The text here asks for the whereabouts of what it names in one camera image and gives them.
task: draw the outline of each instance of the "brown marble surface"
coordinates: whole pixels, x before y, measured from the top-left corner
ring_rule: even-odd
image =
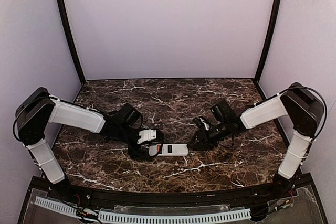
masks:
[[[192,119],[202,115],[216,123],[209,108],[223,98],[236,113],[261,100],[249,79],[148,79],[88,81],[76,103],[112,111],[129,102],[143,114],[145,127],[162,130],[166,143],[187,143],[197,130]],[[286,152],[273,122],[236,136],[233,148],[219,146],[212,151],[190,152],[187,157],[133,161],[126,147],[99,134],[65,126],[54,152],[75,185],[151,193],[267,183]]]

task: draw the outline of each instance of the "white remote control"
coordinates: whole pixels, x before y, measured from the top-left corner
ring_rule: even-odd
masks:
[[[149,147],[149,155],[153,156],[160,151],[161,144],[152,145]],[[173,157],[188,155],[187,144],[163,144],[162,151],[158,156]]]

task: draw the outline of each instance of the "black frame post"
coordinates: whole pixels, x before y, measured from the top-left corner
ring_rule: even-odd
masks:
[[[83,85],[86,82],[86,79],[85,79],[85,76],[84,76],[83,69],[80,65],[80,61],[79,61],[78,54],[77,54],[77,51],[76,51],[74,39],[72,37],[70,24],[69,24],[69,19],[68,19],[67,11],[66,11],[66,8],[65,8],[65,2],[64,2],[64,0],[57,0],[57,4],[58,4],[58,9],[59,9],[59,14],[60,14],[60,17],[61,17],[61,20],[62,20],[62,24],[63,24],[64,33],[65,33],[65,36],[67,38],[69,50],[70,50],[70,53],[71,53],[71,57],[72,57],[72,60],[74,62],[73,64],[75,65],[75,69],[76,69],[78,78],[79,78],[81,84]]]
[[[271,17],[269,19],[269,24],[268,24],[268,29],[267,29],[267,33],[266,33],[265,42],[264,42],[264,47],[263,47],[263,51],[261,53],[261,57],[260,57],[259,65],[258,65],[258,68],[257,68],[257,72],[256,72],[256,75],[254,77],[254,81],[256,83],[258,83],[260,81],[261,75],[262,75],[263,70],[264,70],[264,66],[265,66],[265,63],[266,63],[269,47],[271,45],[271,41],[272,41],[272,37],[273,37],[275,24],[276,24],[277,17],[278,17],[279,6],[280,6],[280,0],[273,0],[272,12],[271,12]]]

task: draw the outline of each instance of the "white arm segment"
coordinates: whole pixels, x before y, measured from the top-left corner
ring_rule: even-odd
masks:
[[[51,183],[56,184],[65,179],[64,172],[45,139],[41,139],[36,144],[27,145],[27,148]]]
[[[312,141],[312,138],[303,136],[299,132],[294,131],[294,136],[290,141],[290,145],[287,149],[285,159],[282,161],[278,173],[286,178],[290,179],[294,176],[296,170],[305,158],[305,154]]]
[[[94,133],[99,133],[105,124],[104,117],[94,111],[53,100],[55,107],[50,115],[48,123],[60,123]]]
[[[257,125],[271,121],[284,115],[288,115],[280,95],[263,102],[262,104],[246,110],[240,116],[240,119],[247,129],[254,128]]]
[[[250,129],[270,120],[288,115],[280,95],[242,113],[240,119],[245,128]],[[294,131],[294,136],[290,142],[285,159],[282,161],[278,173],[290,179],[304,158],[312,138],[303,136]]]

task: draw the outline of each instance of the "white backdrop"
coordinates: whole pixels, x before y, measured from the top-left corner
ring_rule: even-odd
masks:
[[[273,0],[65,0],[87,79],[253,77]]]
[[[16,109],[38,87],[72,101],[80,89],[56,0],[0,0],[0,223],[17,223],[33,175],[41,172],[15,140]],[[49,125],[55,140],[60,125]]]
[[[281,0],[260,85],[270,96],[298,81],[324,96],[329,121],[303,171],[312,172],[330,223],[336,223],[335,54],[336,0]],[[284,118],[281,123],[292,136],[290,120]]]

